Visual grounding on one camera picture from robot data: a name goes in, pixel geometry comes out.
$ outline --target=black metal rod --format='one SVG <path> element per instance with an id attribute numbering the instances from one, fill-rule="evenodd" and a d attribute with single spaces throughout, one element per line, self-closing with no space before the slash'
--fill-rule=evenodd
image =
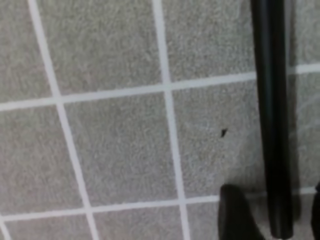
<path id="1" fill-rule="evenodd" d="M 284 0 L 251 0 L 260 125 L 271 234 L 293 236 Z"/>

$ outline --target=white grout line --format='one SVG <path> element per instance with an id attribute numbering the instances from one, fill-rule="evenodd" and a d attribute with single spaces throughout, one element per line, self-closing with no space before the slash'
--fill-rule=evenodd
<path id="1" fill-rule="evenodd" d="M 156 39 L 159 51 L 159 60 L 161 68 L 161 78 L 164 84 L 169 84 L 170 81 L 170 70 L 169 70 L 169 59 L 166 42 L 166 30 L 165 30 L 165 18 L 162 7 L 162 0 L 152 0 L 154 24 L 156 30 Z"/>
<path id="2" fill-rule="evenodd" d="M 294 195 L 313 195 L 316 193 L 315 187 L 303 187 L 298 190 L 292 191 Z M 264 198 L 267 196 L 266 192 L 250 193 L 246 194 L 248 199 L 257 199 Z M 184 200 L 184 204 L 204 204 L 204 203 L 218 203 L 220 201 L 219 195 L 210 195 L 210 196 L 198 196 L 187 198 Z M 172 207 L 179 206 L 181 200 L 163 200 L 163 201 L 148 201 L 148 202 L 132 202 L 132 203 L 123 203 L 115 205 L 106 205 L 106 206 L 94 206 L 90 208 L 92 213 L 107 213 L 107 212 L 117 212 L 123 210 L 131 209 L 145 209 L 145 208 L 163 208 L 163 207 Z M 66 209 L 66 210 L 55 210 L 55 211 L 46 211 L 46 212 L 31 212 L 23 214 L 14 214 L 14 215 L 4 215 L 0 216 L 0 228 L 1 221 L 3 222 L 12 222 L 12 221 L 27 221 L 34 219 L 45 219 L 45 218 L 54 218 L 54 217 L 65 217 L 65 216 L 74 216 L 74 215 L 84 215 L 87 213 L 85 208 L 77 209 Z"/>
<path id="3" fill-rule="evenodd" d="M 320 63 L 298 65 L 291 73 L 306 74 L 306 73 L 320 73 Z M 146 85 L 139 87 L 114 89 L 97 92 L 75 93 L 70 95 L 61 96 L 63 103 L 77 103 L 94 101 L 101 99 L 128 97 L 134 95 L 162 93 L 166 90 L 176 91 L 192 88 L 203 88 L 215 85 L 245 82 L 256 79 L 255 72 L 244 72 L 239 74 L 229 74 L 221 76 L 213 76 L 208 78 L 182 80 L 177 82 L 168 82 L 165 84 Z M 56 100 L 53 97 L 44 97 L 38 99 L 29 99 L 21 101 L 11 101 L 0 103 L 0 112 L 10 111 L 16 109 L 27 109 L 55 105 Z"/>
<path id="4" fill-rule="evenodd" d="M 239 74 L 221 75 L 221 76 L 213 76 L 213 77 L 193 79 L 193 80 L 177 81 L 171 84 L 171 89 L 182 90 L 182 89 L 191 89 L 191 88 L 203 88 L 203 87 L 220 85 L 220 84 L 245 82 L 245 81 L 255 80 L 256 78 L 257 78 L 256 73 L 254 71 L 251 71 L 251 72 L 244 72 Z"/>
<path id="5" fill-rule="evenodd" d="M 0 103 L 0 112 L 10 111 L 16 109 L 27 109 L 34 107 L 44 107 L 56 104 L 53 97 L 23 100 L 23 101 L 11 101 Z"/>
<path id="6" fill-rule="evenodd" d="M 146 208 L 161 208 L 161 207 L 171 207 L 178 206 L 179 201 L 175 200 L 164 200 L 164 201 L 150 201 L 150 202 L 135 202 L 135 203 L 124 203 L 109 206 L 96 206 L 92 208 L 93 213 L 105 213 L 105 212 L 115 212 L 131 209 L 146 209 Z"/>
<path id="7" fill-rule="evenodd" d="M 34 219 L 66 217 L 66 216 L 74 216 L 74 215 L 81 215 L 81 214 L 83 215 L 86 214 L 86 210 L 84 208 L 5 215 L 5 216 L 2 216 L 2 219 L 4 222 L 12 222 L 12 221 L 25 221 L 25 220 L 34 220 Z"/>
<path id="8" fill-rule="evenodd" d="M 309 74 L 309 73 L 319 73 L 320 72 L 320 63 L 312 64 L 302 64 L 292 67 L 290 74 Z"/>
<path id="9" fill-rule="evenodd" d="M 132 88 L 116 89 L 116 90 L 71 94 L 71 95 L 63 96 L 62 101 L 64 103 L 76 103 L 76 102 L 94 101 L 94 100 L 100 100 L 100 99 L 128 97 L 128 96 L 142 95 L 142 94 L 161 93 L 163 91 L 164 91 L 164 85 L 159 84 L 159 85 L 139 86 L 139 87 L 132 87 Z"/>
<path id="10" fill-rule="evenodd" d="M 203 203 L 216 203 L 219 202 L 220 197 L 218 195 L 212 196 L 197 196 L 188 198 L 185 200 L 187 204 L 203 204 Z"/>
<path id="11" fill-rule="evenodd" d="M 161 78 L 164 86 L 164 101 L 166 109 L 166 117 L 168 121 L 169 137 L 172 151 L 173 168 L 175 174 L 175 185 L 179 200 L 180 217 L 182 225 L 182 233 L 184 240 L 190 240 L 190 228 L 188 221 L 188 213 L 186 206 L 186 196 L 184 191 L 183 175 L 181 169 L 181 160 L 178 145 L 178 134 L 176 127 L 176 117 L 174 110 L 174 102 L 172 96 L 172 83 L 170 79 L 170 69 L 168 60 L 168 51 L 166 43 L 165 21 L 162 7 L 162 0 L 152 0 L 154 23 L 157 36 L 157 44 L 159 51 L 159 60 L 161 68 Z"/>
<path id="12" fill-rule="evenodd" d="M 41 56 L 43 59 L 45 71 L 47 74 L 47 78 L 49 81 L 49 85 L 52 91 L 52 95 L 56 101 L 57 112 L 60 118 L 62 130 L 65 136 L 66 145 L 69 151 L 70 160 L 74 169 L 75 178 L 78 183 L 79 193 L 82 198 L 82 202 L 84 205 L 87 221 L 89 224 L 89 228 L 91 231 L 92 239 L 99 240 L 97 226 L 95 223 L 95 219 L 93 217 L 93 213 L 91 212 L 91 205 L 88 197 L 88 193 L 86 190 L 86 185 L 84 181 L 84 177 L 82 174 L 81 166 L 79 163 L 79 159 L 77 156 L 77 151 L 75 147 L 75 143 L 73 141 L 70 125 L 68 122 L 66 110 L 64 104 L 62 102 L 61 93 L 59 90 L 58 82 L 56 79 L 53 63 L 50 57 L 50 52 L 46 40 L 46 36 L 44 33 L 44 29 L 41 22 L 41 17 L 38 9 L 38 5 L 36 0 L 28 0 L 30 14 L 32 18 L 32 22 L 34 25 L 35 35 L 38 41 L 38 45 L 40 48 Z"/>
<path id="13" fill-rule="evenodd" d="M 308 195 L 308 194 L 316 194 L 316 188 L 314 186 L 311 187 L 302 187 L 298 190 L 293 190 L 292 193 L 294 195 Z"/>
<path id="14" fill-rule="evenodd" d="M 8 231 L 8 228 L 4 222 L 4 219 L 3 217 L 0 215 L 0 230 L 2 232 L 2 235 L 3 235 L 3 238 L 4 240 L 11 240 L 11 236 L 10 236 L 10 233 Z"/>

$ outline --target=black object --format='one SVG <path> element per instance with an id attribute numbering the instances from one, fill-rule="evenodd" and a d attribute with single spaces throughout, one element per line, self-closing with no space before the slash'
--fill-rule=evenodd
<path id="1" fill-rule="evenodd" d="M 271 234 L 293 236 L 284 0 L 251 0 L 260 125 Z"/>
<path id="2" fill-rule="evenodd" d="M 311 226 L 314 239 L 320 240 L 320 182 L 315 189 L 317 193 L 313 200 Z"/>
<path id="3" fill-rule="evenodd" d="M 264 240 L 242 191 L 234 185 L 220 188 L 218 213 L 220 240 Z"/>

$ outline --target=gray tile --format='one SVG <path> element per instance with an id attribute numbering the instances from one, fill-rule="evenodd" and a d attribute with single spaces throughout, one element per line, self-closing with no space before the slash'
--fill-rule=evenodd
<path id="1" fill-rule="evenodd" d="M 0 102 L 49 95 L 28 1 L 0 0 Z"/>
<path id="2" fill-rule="evenodd" d="M 253 71 L 248 0 L 163 0 L 174 81 Z"/>
<path id="3" fill-rule="evenodd" d="M 156 84 L 151 0 L 38 0 L 63 94 Z"/>
<path id="4" fill-rule="evenodd" d="M 219 240 L 217 203 L 197 203 L 187 206 L 191 240 Z"/>
<path id="5" fill-rule="evenodd" d="M 291 64 L 320 61 L 320 1 L 293 1 L 293 31 Z"/>
<path id="6" fill-rule="evenodd" d="M 84 215 L 8 222 L 14 240 L 91 240 Z"/>
<path id="7" fill-rule="evenodd" d="M 315 186 L 320 169 L 320 74 L 292 77 L 289 89 L 291 160 L 299 173 L 294 186 Z"/>
<path id="8" fill-rule="evenodd" d="M 177 197 L 162 94 L 66 108 L 91 204 Z"/>
<path id="9" fill-rule="evenodd" d="M 100 239 L 183 240 L 177 206 L 98 213 L 95 221 Z"/>
<path id="10" fill-rule="evenodd" d="M 265 188 L 255 81 L 176 91 L 174 107 L 187 197 Z"/>
<path id="11" fill-rule="evenodd" d="M 55 107 L 1 112 L 0 159 L 2 214 L 82 206 Z"/>

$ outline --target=small black speck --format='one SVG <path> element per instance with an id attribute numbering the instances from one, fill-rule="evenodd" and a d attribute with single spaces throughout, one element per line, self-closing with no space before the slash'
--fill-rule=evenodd
<path id="1" fill-rule="evenodd" d="M 224 128 L 221 130 L 221 138 L 223 138 L 226 135 L 227 131 L 228 131 L 228 128 Z"/>

